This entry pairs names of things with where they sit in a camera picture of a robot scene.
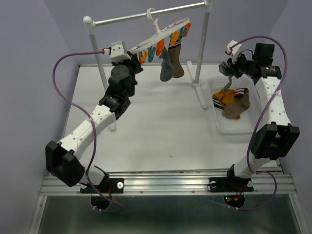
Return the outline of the white round clip hanger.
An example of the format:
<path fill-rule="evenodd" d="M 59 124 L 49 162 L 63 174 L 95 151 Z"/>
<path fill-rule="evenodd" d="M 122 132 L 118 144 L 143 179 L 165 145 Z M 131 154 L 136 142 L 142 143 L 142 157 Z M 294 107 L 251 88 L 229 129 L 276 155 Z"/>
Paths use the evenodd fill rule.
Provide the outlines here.
<path fill-rule="evenodd" d="M 164 39 L 168 36 L 170 36 L 172 33 L 174 32 L 179 32 L 179 36 L 182 35 L 182 37 L 184 37 L 183 33 L 180 33 L 180 29 L 184 30 L 185 26 L 188 25 L 190 26 L 190 19 L 189 18 L 184 18 L 181 20 L 178 20 L 172 24 L 170 24 L 169 26 L 165 27 L 164 29 L 160 30 L 159 26 L 158 26 L 158 17 L 153 18 L 152 17 L 152 13 L 155 11 L 154 8 L 149 8 L 146 11 L 146 16 L 147 19 L 153 24 L 153 26 L 155 27 L 155 31 L 156 33 L 151 36 L 150 38 L 146 39 L 145 41 L 141 42 L 140 44 L 138 44 L 137 46 L 133 47 L 130 52 L 132 54 L 137 54 L 138 58 L 139 55 L 138 53 L 140 51 L 148 51 L 148 48 L 153 46 L 156 48 L 156 44 Z"/>

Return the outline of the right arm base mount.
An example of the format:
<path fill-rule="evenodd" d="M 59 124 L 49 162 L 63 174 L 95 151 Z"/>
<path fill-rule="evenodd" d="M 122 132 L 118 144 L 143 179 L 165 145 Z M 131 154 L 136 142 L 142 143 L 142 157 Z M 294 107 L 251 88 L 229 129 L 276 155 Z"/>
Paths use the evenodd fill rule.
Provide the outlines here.
<path fill-rule="evenodd" d="M 253 192 L 253 184 L 250 178 L 227 179 L 226 177 L 208 178 L 207 189 L 212 193 L 236 193 Z"/>

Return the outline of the grey sock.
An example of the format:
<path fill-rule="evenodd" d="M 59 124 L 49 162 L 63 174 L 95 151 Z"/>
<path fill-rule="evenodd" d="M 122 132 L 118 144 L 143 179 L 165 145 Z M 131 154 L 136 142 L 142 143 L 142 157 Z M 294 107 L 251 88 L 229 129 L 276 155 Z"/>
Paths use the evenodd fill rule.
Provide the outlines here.
<path fill-rule="evenodd" d="M 220 73 L 222 73 L 224 76 L 228 77 L 229 82 L 223 87 L 224 91 L 227 91 L 231 85 L 232 85 L 232 77 L 233 75 L 233 71 L 232 71 L 232 62 L 221 62 L 218 66 Z"/>
<path fill-rule="evenodd" d="M 161 51 L 158 59 L 162 60 L 160 80 L 162 82 L 167 82 L 173 77 L 174 69 L 170 61 L 169 52 L 166 48 Z"/>

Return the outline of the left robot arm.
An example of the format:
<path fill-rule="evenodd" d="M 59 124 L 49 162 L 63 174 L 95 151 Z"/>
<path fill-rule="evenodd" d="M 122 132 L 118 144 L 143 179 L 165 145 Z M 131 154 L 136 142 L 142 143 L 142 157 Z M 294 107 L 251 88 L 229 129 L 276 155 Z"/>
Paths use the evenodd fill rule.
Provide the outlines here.
<path fill-rule="evenodd" d="M 88 182 L 90 169 L 79 160 L 90 144 L 97 144 L 97 136 L 130 106 L 137 85 L 136 74 L 143 70 L 138 57 L 129 51 L 112 65 L 109 86 L 92 113 L 76 105 L 87 118 L 67 137 L 50 141 L 45 147 L 46 170 L 69 187 Z"/>

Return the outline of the beige striped sock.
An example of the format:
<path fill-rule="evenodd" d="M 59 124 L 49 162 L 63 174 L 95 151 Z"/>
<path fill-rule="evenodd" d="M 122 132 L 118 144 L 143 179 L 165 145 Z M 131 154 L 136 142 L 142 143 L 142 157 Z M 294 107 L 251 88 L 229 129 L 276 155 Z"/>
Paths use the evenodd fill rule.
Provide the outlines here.
<path fill-rule="evenodd" d="M 184 76 L 184 70 L 182 68 L 182 65 L 180 64 L 179 56 L 181 51 L 181 44 L 169 47 L 168 53 L 169 58 L 173 67 L 173 78 L 180 78 Z"/>

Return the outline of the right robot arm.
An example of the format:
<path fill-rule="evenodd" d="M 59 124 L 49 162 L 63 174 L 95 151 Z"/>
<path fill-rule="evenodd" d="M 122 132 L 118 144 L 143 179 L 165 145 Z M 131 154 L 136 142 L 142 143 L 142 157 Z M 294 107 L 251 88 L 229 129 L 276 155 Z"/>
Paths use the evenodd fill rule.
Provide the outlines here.
<path fill-rule="evenodd" d="M 273 65 L 274 45 L 257 43 L 251 60 L 242 45 L 232 40 L 226 47 L 227 64 L 236 78 L 247 75 L 253 80 L 261 105 L 260 121 L 252 134 L 248 156 L 234 164 L 224 178 L 229 190 L 236 190 L 242 179 L 249 179 L 264 164 L 285 157 L 300 131 L 291 124 L 280 90 L 281 70 Z"/>

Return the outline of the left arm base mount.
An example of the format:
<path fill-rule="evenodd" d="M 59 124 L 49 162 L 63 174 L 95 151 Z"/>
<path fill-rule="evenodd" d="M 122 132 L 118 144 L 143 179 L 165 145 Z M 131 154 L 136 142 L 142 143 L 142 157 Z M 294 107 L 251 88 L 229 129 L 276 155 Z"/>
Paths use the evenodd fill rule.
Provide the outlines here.
<path fill-rule="evenodd" d="M 98 185 L 95 188 L 102 194 L 122 194 L 124 189 L 124 178 L 111 177 L 98 166 L 93 166 L 90 176 L 94 176 Z"/>

